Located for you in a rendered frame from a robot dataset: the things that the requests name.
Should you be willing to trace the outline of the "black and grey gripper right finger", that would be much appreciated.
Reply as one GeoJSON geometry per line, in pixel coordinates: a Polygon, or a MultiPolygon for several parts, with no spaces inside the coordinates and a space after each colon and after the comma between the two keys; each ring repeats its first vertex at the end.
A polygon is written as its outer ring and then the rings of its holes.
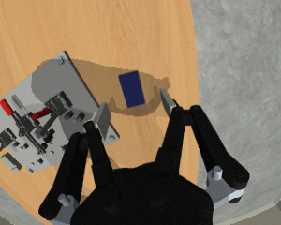
{"type": "Polygon", "coordinates": [[[172,172],[179,174],[185,126],[192,127],[196,138],[207,171],[205,191],[213,200],[214,210],[227,202],[237,203],[248,183],[248,170],[227,152],[200,105],[192,105],[190,110],[184,110],[165,88],[159,90],[170,121],[143,188],[147,203],[159,207],[168,198],[172,172]]]}

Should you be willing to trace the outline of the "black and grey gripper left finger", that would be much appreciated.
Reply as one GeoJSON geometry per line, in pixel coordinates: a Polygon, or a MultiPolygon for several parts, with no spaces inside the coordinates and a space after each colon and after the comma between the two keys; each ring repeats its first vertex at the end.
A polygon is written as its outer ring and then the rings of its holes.
{"type": "Polygon", "coordinates": [[[123,199],[112,176],[113,168],[103,144],[110,121],[110,110],[107,102],[103,102],[94,120],[83,124],[86,132],[71,135],[52,188],[38,208],[39,214],[51,224],[70,225],[73,213],[80,206],[88,148],[99,205],[109,214],[121,209],[123,199]]]}

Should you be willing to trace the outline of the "blue rectangular plate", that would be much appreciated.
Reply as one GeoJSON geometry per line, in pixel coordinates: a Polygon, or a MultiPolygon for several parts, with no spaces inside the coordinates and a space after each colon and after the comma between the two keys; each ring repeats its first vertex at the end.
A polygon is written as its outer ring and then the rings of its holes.
{"type": "Polygon", "coordinates": [[[137,70],[118,76],[128,108],[145,104],[141,80],[137,70]]]}

